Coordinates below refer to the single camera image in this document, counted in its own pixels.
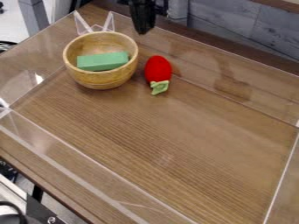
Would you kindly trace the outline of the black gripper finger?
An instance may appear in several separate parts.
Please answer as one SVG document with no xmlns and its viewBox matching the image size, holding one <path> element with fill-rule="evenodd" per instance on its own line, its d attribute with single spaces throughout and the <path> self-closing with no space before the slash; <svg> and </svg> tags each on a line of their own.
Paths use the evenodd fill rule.
<svg viewBox="0 0 299 224">
<path fill-rule="evenodd" d="M 139 34 L 143 33 L 143 22 L 142 22 L 142 6 L 139 0 L 129 0 L 131 18 L 135 24 L 135 30 Z"/>
<path fill-rule="evenodd" d="M 145 33 L 155 27 L 155 0 L 145 0 Z"/>
</svg>

